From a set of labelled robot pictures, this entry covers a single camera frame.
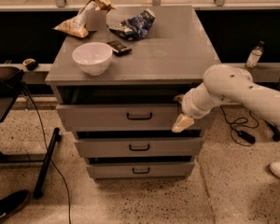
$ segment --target brown chip bag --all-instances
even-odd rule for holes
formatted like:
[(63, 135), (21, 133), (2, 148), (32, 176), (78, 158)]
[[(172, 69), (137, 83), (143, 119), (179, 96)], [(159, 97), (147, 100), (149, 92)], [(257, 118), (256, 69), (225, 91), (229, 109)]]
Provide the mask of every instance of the brown chip bag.
[(87, 10), (106, 10), (108, 12), (111, 9), (116, 9), (116, 6), (109, 0), (90, 0), (86, 6), (79, 10), (78, 14), (74, 18), (63, 21), (53, 29), (84, 38), (89, 34), (85, 28), (85, 12)]

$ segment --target snack bag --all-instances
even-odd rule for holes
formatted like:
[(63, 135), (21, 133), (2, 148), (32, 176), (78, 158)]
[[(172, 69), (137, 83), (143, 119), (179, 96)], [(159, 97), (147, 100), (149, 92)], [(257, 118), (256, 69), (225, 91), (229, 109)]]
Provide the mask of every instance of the snack bag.
[(84, 38), (89, 34), (85, 28), (85, 12), (87, 10), (106, 10), (108, 12), (111, 9), (116, 9), (116, 6), (108, 0), (90, 0), (84, 8), (79, 10), (78, 14), (74, 18), (63, 21), (53, 29)]
[(147, 35), (154, 20), (154, 13), (146, 9), (141, 14), (122, 21), (119, 25), (110, 26), (109, 30), (127, 40), (141, 40)]

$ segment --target concrete floor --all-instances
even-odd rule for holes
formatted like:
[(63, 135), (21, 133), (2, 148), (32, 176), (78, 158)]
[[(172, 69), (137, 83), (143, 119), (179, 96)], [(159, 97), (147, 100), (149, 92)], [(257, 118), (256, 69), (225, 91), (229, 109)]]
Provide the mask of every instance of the concrete floor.
[[(229, 120), (249, 117), (246, 109), (226, 108)], [(280, 224), (280, 179), (267, 165), (280, 161), (280, 142), (262, 119), (249, 130), (257, 142), (252, 147), (235, 144), (230, 127), (218, 110), (212, 128), (196, 158), (192, 174), (184, 178), (90, 179), (85, 162), (65, 132), (54, 109), (40, 108), (49, 142), (55, 127), (61, 128), (53, 160), (63, 173), (71, 197), (73, 224), (89, 223), (205, 223)], [(41, 153), (42, 131), (34, 110), (18, 107), (0, 124), (0, 150), (4, 153)], [(33, 192), (38, 164), (0, 164), (0, 199), (13, 191)], [(0, 223), (68, 223), (68, 201), (62, 178), (51, 165), (41, 199), (31, 199), (19, 213)]]

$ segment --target black table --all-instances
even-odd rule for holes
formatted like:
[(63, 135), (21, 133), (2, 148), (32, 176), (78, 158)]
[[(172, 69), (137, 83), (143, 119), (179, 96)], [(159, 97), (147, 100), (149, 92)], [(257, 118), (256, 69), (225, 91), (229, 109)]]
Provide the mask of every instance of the black table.
[[(31, 97), (24, 82), (22, 82), (19, 87), (8, 97), (0, 97), (0, 123), (5, 120), (10, 109), (15, 104), (18, 96), (22, 93), (28, 97)], [(46, 178), (49, 162), (55, 148), (55, 143), (60, 141), (61, 136), (59, 135), (59, 128), (55, 128), (49, 143), (49, 147), (45, 154), (6, 155), (0, 151), (0, 163), (43, 162), (34, 191), (34, 198), (40, 198), (43, 195), (41, 189)]]

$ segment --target black shoe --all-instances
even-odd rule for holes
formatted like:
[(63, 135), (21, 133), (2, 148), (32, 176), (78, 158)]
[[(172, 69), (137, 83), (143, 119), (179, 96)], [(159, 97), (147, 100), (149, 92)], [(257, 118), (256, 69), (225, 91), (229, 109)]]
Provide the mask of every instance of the black shoe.
[(0, 218), (13, 211), (21, 210), (29, 200), (29, 196), (28, 190), (20, 190), (0, 200)]

